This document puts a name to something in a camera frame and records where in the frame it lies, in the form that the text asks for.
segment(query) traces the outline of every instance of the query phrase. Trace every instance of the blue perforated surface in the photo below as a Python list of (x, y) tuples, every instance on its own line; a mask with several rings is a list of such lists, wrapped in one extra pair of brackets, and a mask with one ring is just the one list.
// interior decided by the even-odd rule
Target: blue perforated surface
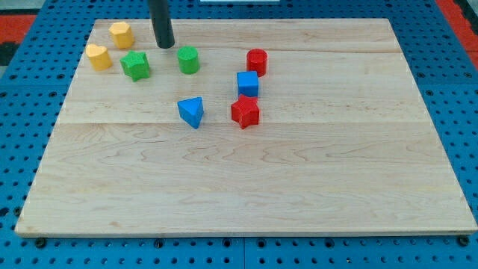
[[(174, 18), (389, 18), (475, 217), (478, 74), (435, 2), (282, 0), (198, 5)], [(0, 81), (0, 268), (475, 268), (478, 237), (35, 239), (13, 228), (94, 19), (147, 18), (146, 1), (49, 0)]]

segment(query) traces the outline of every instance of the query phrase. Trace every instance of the blue cube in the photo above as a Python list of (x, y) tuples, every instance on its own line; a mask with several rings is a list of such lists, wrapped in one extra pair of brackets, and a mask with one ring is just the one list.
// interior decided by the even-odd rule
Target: blue cube
[(197, 129), (201, 123), (204, 110), (202, 97), (186, 99), (178, 102), (179, 116), (190, 126)]
[(257, 97), (259, 94), (259, 77), (256, 71), (238, 72), (238, 96)]

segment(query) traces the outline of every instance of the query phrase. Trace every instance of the block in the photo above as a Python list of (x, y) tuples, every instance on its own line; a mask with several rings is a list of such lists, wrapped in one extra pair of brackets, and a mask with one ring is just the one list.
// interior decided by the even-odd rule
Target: block
[(149, 78), (149, 63), (145, 52), (130, 51), (119, 62), (125, 75), (133, 78), (133, 81)]
[(259, 94), (259, 78), (256, 71), (238, 72), (238, 96), (257, 97)]
[(134, 43), (134, 35), (131, 26), (126, 22), (115, 22), (111, 25), (110, 36), (118, 49), (127, 49)]
[(190, 126), (197, 129), (201, 123), (204, 109), (202, 97), (195, 97), (178, 102), (179, 116)]
[(194, 74), (199, 71), (199, 54), (192, 46), (184, 46), (178, 50), (179, 69), (184, 74)]
[(257, 106), (257, 100), (257, 97), (248, 97), (241, 94), (239, 100), (231, 105), (232, 120), (239, 123), (242, 129), (259, 124), (259, 114), (261, 112)]
[(91, 65), (95, 71), (101, 71), (113, 65), (108, 49), (106, 49), (105, 46), (89, 44), (85, 49), (85, 53), (88, 59), (90, 59)]
[(246, 56), (247, 71), (256, 71), (260, 78), (267, 72), (267, 52), (263, 49), (251, 49)]

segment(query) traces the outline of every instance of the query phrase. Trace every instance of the black cylinder rod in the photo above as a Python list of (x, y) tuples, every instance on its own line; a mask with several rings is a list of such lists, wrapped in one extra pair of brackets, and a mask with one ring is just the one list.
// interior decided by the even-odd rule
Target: black cylinder rod
[(148, 6), (158, 47), (168, 49), (174, 46), (170, 7), (167, 0), (148, 0)]

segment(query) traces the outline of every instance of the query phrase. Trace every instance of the yellow hexagonal block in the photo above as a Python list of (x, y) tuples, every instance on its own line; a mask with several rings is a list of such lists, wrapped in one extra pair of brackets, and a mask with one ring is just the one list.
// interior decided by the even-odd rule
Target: yellow hexagonal block
[(110, 35), (118, 49), (129, 48), (134, 43), (133, 31), (126, 22), (115, 22), (110, 27)]
[(85, 53), (88, 59), (90, 59), (95, 71), (101, 71), (113, 65), (110, 55), (108, 54), (108, 49), (104, 46), (89, 44), (85, 49)]

